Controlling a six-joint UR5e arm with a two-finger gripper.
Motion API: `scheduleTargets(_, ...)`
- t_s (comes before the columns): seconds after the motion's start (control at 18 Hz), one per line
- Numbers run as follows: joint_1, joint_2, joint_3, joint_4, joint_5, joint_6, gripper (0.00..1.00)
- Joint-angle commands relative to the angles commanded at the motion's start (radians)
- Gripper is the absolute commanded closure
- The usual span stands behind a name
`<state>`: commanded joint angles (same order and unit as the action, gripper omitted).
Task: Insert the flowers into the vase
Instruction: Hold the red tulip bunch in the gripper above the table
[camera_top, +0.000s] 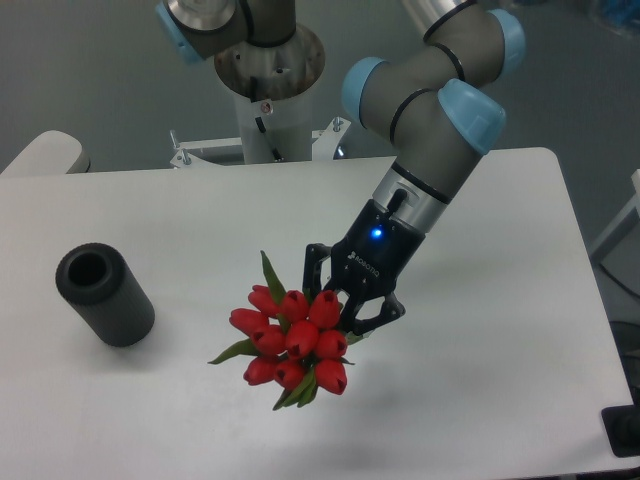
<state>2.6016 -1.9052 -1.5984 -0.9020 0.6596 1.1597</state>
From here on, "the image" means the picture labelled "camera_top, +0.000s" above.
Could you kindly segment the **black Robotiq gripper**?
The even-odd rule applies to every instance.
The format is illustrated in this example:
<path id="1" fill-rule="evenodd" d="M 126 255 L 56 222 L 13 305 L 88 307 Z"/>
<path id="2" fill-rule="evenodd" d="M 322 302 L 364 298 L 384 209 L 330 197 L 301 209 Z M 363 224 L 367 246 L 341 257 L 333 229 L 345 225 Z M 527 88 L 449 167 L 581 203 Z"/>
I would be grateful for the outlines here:
<path id="1" fill-rule="evenodd" d="M 406 313 L 393 292 L 425 234 L 396 216 L 404 203 L 403 198 L 394 198 L 381 206 L 369 200 L 341 241 L 332 247 L 322 243 L 306 246 L 302 291 L 317 296 L 324 290 L 322 264 L 330 258 L 326 288 L 348 295 L 340 315 L 345 332 L 364 336 Z"/>

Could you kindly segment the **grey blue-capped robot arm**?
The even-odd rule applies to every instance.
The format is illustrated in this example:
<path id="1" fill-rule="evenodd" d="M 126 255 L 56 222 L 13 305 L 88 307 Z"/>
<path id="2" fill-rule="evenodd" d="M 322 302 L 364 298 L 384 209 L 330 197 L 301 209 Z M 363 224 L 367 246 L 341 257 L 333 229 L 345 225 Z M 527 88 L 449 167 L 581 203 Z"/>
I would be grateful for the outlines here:
<path id="1" fill-rule="evenodd" d="M 482 87 L 516 69 L 526 51 L 506 11 L 474 1 L 408 1 L 405 9 L 421 53 L 396 65 L 362 59 L 341 92 L 348 115 L 394 146 L 396 159 L 345 237 L 305 254 L 304 289 L 345 293 L 340 324 L 356 335 L 404 314 L 399 274 L 504 127 L 504 109 Z M 325 52 L 293 2 L 162 1 L 156 13 L 181 57 L 212 60 L 234 94 L 247 163 L 311 157 L 307 94 Z"/>

